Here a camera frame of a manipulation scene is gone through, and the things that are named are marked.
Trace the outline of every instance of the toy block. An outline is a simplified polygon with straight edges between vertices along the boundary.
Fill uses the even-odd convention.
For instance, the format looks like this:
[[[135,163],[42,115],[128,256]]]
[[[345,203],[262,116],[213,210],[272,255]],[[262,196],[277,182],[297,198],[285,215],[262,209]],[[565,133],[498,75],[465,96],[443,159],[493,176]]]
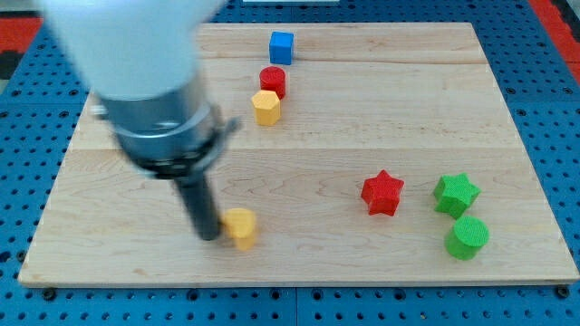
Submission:
[[[275,91],[259,91],[252,97],[254,117],[261,126],[274,126],[280,120],[280,99]]]
[[[238,250],[251,249],[256,242],[256,214],[245,208],[229,209],[222,218],[226,233]]]
[[[294,54],[294,35],[286,32],[272,32],[270,37],[270,62],[292,64]]]
[[[445,236],[445,248],[453,257],[469,260],[488,242],[489,230],[472,216],[460,217]]]
[[[469,182],[467,173],[457,176],[442,176],[433,190],[438,200],[435,211],[449,213],[453,218],[460,218],[473,205],[481,190]]]
[[[267,67],[260,72],[260,89],[275,91],[278,99],[286,96],[286,74],[278,67]]]
[[[383,213],[394,216],[399,205],[404,181],[382,170],[377,177],[364,180],[361,197],[369,206],[369,215]]]

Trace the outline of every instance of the red cylinder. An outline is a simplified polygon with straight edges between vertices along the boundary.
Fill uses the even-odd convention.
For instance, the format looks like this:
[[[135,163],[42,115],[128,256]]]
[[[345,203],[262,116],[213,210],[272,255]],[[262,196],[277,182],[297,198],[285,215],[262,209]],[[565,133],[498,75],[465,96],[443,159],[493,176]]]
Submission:
[[[275,91],[278,99],[286,96],[286,74],[278,67],[267,67],[260,72],[260,88],[263,91]]]

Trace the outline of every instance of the yellow block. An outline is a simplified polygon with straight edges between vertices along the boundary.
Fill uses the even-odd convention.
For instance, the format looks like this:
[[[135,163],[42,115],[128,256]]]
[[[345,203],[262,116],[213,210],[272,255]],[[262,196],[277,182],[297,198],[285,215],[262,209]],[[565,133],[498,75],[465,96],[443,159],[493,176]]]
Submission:
[[[274,126],[280,120],[280,100],[275,91],[259,91],[252,96],[254,117],[261,126]]]
[[[256,214],[245,208],[229,209],[223,216],[227,235],[234,239],[236,248],[248,250],[256,242]]]

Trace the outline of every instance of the green cylinder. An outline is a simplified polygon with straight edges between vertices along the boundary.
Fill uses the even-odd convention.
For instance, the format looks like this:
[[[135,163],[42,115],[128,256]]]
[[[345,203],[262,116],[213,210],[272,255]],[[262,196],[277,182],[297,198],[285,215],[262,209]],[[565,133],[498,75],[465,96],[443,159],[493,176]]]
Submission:
[[[488,227],[473,216],[460,217],[445,236],[445,248],[455,258],[469,260],[489,240]]]

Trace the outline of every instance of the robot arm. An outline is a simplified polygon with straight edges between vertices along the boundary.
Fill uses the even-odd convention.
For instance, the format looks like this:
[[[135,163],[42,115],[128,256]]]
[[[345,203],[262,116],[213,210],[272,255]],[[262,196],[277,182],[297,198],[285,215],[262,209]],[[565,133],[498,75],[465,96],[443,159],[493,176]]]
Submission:
[[[174,180],[200,237],[216,238],[220,222],[204,171],[237,124],[224,124],[208,102],[191,32],[223,0],[41,3],[129,159]]]

